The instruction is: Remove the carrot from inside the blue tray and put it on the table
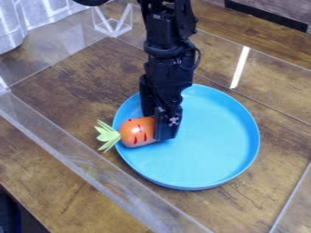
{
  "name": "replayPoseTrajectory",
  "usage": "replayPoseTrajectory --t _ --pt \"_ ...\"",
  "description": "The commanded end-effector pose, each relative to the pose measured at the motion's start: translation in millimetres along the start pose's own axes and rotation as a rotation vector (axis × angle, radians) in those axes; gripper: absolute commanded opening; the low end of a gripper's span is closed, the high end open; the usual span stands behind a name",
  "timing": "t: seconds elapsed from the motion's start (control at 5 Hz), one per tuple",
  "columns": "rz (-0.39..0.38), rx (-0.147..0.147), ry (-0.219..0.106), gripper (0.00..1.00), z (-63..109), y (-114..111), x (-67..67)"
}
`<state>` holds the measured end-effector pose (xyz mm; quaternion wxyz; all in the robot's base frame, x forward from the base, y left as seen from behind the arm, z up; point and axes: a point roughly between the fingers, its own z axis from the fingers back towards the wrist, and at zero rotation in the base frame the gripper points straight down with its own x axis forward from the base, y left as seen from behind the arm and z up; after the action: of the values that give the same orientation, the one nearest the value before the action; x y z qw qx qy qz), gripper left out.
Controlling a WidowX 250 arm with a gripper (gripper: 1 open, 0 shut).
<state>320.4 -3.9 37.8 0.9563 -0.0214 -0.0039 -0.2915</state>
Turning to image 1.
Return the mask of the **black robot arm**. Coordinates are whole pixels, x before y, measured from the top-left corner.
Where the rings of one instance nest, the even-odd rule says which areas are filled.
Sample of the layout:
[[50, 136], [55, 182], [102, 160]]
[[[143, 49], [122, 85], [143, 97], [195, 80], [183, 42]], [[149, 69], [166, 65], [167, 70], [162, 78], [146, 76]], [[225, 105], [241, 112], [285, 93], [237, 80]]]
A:
[[193, 85], [201, 50], [190, 40], [198, 19], [191, 0], [138, 0], [149, 55], [141, 77], [142, 111], [155, 119], [154, 138], [177, 137], [183, 120], [183, 90]]

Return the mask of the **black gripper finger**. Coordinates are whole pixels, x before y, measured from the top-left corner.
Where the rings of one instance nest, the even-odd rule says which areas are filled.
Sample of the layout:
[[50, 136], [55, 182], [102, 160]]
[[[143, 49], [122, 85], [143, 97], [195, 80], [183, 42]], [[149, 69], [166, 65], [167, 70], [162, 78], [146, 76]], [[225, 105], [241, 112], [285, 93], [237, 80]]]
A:
[[162, 106], [155, 108], [155, 140], [163, 141], [177, 137], [183, 119], [183, 108], [178, 106], [173, 112]]
[[157, 109], [157, 95], [147, 76], [141, 77], [141, 99], [143, 115], [146, 117], [153, 116]]

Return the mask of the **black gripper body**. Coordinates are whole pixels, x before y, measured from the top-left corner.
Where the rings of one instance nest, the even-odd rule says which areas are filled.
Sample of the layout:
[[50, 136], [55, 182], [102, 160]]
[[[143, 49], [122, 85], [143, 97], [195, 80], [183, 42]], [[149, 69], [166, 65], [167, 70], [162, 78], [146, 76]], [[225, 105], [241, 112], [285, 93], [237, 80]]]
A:
[[194, 72], [201, 62], [201, 50], [185, 46], [174, 57], [149, 56], [145, 64], [145, 76], [155, 89], [155, 106], [178, 106], [182, 91], [193, 85]]

